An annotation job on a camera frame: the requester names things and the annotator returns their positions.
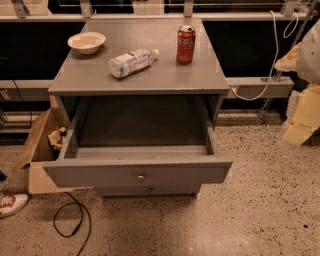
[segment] drawer front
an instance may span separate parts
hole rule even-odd
[[[201,185],[174,185],[174,186],[121,186],[95,188],[101,196],[153,196],[153,195],[196,195]]]
[[[222,183],[228,168],[224,162],[189,165],[62,166],[46,167],[58,187],[112,187]]]

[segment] red soda can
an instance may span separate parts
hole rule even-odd
[[[178,30],[177,62],[188,64],[192,62],[196,31],[190,25],[182,25]]]

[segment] plastic water bottle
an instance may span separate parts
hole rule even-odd
[[[150,67],[159,57],[159,51],[139,49],[128,52],[109,61],[109,68],[114,77],[121,78],[141,69]]]

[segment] black cable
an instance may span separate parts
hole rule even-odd
[[[54,215],[54,218],[53,218],[53,226],[54,226],[55,230],[58,232],[58,234],[59,234],[60,236],[65,237],[65,238],[70,238],[70,237],[74,236],[74,235],[78,232],[78,230],[80,229],[80,227],[81,227],[81,224],[82,224],[82,221],[83,221],[83,210],[82,210],[82,208],[87,212],[88,219],[89,219],[89,231],[88,231],[88,234],[87,234],[87,237],[86,237],[84,243],[82,244],[82,246],[81,246],[81,248],[80,248],[80,250],[79,250],[79,252],[78,252],[78,254],[77,254],[77,255],[79,256],[80,253],[82,252],[84,246],[86,245],[89,237],[90,237],[90,233],[91,233],[91,216],[90,216],[90,213],[89,213],[88,209],[87,209],[83,204],[79,203],[71,194],[69,194],[69,193],[67,193],[67,192],[66,192],[65,194],[67,194],[68,196],[70,196],[70,197],[74,200],[74,202],[73,202],[73,203],[65,204],[64,206],[62,206],[62,207],[60,207],[60,208],[58,209],[58,211],[56,212],[56,214]],[[62,234],[61,231],[60,231],[60,230],[57,228],[57,226],[56,226],[56,218],[57,218],[59,212],[60,212],[63,208],[65,208],[65,207],[67,207],[67,206],[69,206],[69,205],[75,205],[75,204],[79,206],[79,210],[80,210],[80,213],[81,213],[80,222],[78,223],[78,225],[75,227],[75,229],[72,231],[71,234],[69,234],[69,235]]]
[[[9,75],[9,78],[11,78],[10,80],[12,80],[12,82],[14,83],[16,89],[17,89],[17,93],[19,95],[19,98],[21,100],[21,102],[25,102],[21,96],[21,93],[20,93],[20,88],[18,87],[18,85],[16,84],[16,81],[13,79],[13,76],[11,75],[11,72],[6,68],[6,66],[4,65],[4,63],[7,61],[8,59],[4,59],[2,62],[0,62],[0,66],[4,68],[4,70],[7,72],[7,74]],[[31,128],[32,126],[32,111],[30,110],[29,111],[30,113],[30,121],[29,121],[29,126]]]

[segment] electrical cord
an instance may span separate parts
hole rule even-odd
[[[309,4],[310,2],[311,2],[311,0],[309,0],[303,7],[301,7],[301,9],[304,10],[304,9],[308,6],[308,4]],[[298,22],[299,22],[299,17],[298,17],[298,14],[297,14],[296,12],[294,12],[294,14],[295,14],[295,17],[293,17],[293,19],[290,21],[290,23],[288,24],[288,26],[287,26],[287,27],[285,28],[285,30],[283,31],[283,37],[284,37],[284,38],[290,37],[290,36],[292,35],[292,33],[297,29]],[[293,22],[294,20],[296,20],[296,23],[295,23],[292,31],[291,31],[288,35],[286,35],[288,28],[290,27],[290,25],[292,24],[292,22]]]
[[[283,31],[283,37],[284,37],[284,38],[290,37],[290,36],[292,35],[292,33],[296,30],[297,26],[298,26],[299,17],[298,17],[298,14],[297,14],[296,12],[295,12],[294,14],[295,14],[295,18],[293,18],[293,19],[290,21],[290,23],[288,24],[288,26],[286,27],[286,29]],[[291,32],[290,32],[288,35],[286,35],[288,28],[290,27],[290,25],[292,24],[292,22],[293,22],[294,20],[296,20],[296,24],[294,25],[294,27],[293,27],[293,29],[291,30]]]
[[[272,15],[272,19],[273,19],[273,28],[274,28],[274,37],[275,37],[275,41],[276,41],[276,54],[274,56],[274,60],[273,60],[273,63],[272,63],[272,66],[271,66],[271,69],[270,69],[270,73],[269,73],[269,77],[268,77],[268,81],[264,87],[264,89],[262,90],[262,92],[256,96],[256,97],[253,97],[253,98],[245,98],[245,97],[242,97],[240,96],[239,94],[237,94],[237,92],[235,91],[235,87],[236,86],[231,86],[230,85],[230,88],[231,88],[231,91],[232,93],[239,99],[242,99],[242,100],[246,100],[246,101],[253,101],[253,100],[256,100],[256,99],[259,99],[264,93],[265,91],[267,90],[269,84],[270,84],[270,81],[271,81],[271,76],[272,76],[272,71],[273,71],[273,67],[277,61],[277,58],[278,58],[278,54],[279,54],[279,42],[278,42],[278,35],[277,35],[277,24],[276,24],[276,18],[274,16],[274,12],[273,11],[269,11]]]
[[[9,70],[6,68],[6,66],[4,65],[5,61],[7,61],[8,58],[6,58],[3,62],[0,63],[0,66],[4,68],[4,70],[7,72],[7,74],[9,75],[9,78],[11,78],[10,80],[12,80],[14,86],[16,87],[16,90],[17,90],[17,93],[18,93],[18,96],[19,96],[19,99],[21,102],[25,102],[21,96],[21,92],[20,92],[20,88],[18,87],[16,81],[13,79],[13,76],[11,75],[11,72],[9,72]],[[30,110],[29,111],[30,113],[30,120],[29,120],[29,127],[31,128],[32,126],[32,111]]]
[[[78,254],[77,254],[77,256],[79,256],[80,253],[82,252],[84,246],[85,246],[86,243],[88,242],[89,237],[90,237],[90,233],[91,233],[91,216],[90,216],[90,213],[89,213],[88,209],[87,209],[83,204],[79,203],[71,194],[69,194],[69,193],[67,193],[67,192],[66,192],[65,194],[67,194],[68,196],[70,196],[70,197],[73,199],[74,202],[72,202],[72,203],[67,203],[67,204],[63,205],[62,207],[60,207],[60,208],[58,209],[58,211],[56,212],[56,214],[54,215],[54,218],[53,218],[53,226],[54,226],[55,230],[58,232],[58,234],[59,234],[60,236],[62,236],[62,237],[64,237],[64,238],[70,238],[70,237],[74,236],[75,234],[77,234],[77,232],[79,231],[79,229],[80,229],[80,227],[81,227],[81,225],[82,225],[82,222],[83,222],[83,209],[87,212],[88,219],[89,219],[89,230],[88,230],[87,237],[86,237],[84,243],[82,244],[82,246],[81,246],[81,248],[80,248],[80,250],[79,250],[79,252],[78,252]],[[66,235],[66,234],[63,234],[63,233],[57,228],[57,226],[56,226],[56,219],[57,219],[57,216],[58,216],[59,212],[60,212],[62,209],[64,209],[65,207],[70,206],[70,205],[78,205],[79,210],[80,210],[80,213],[81,213],[81,219],[80,219],[80,222],[78,223],[78,225],[75,227],[75,229],[71,232],[71,234]]]

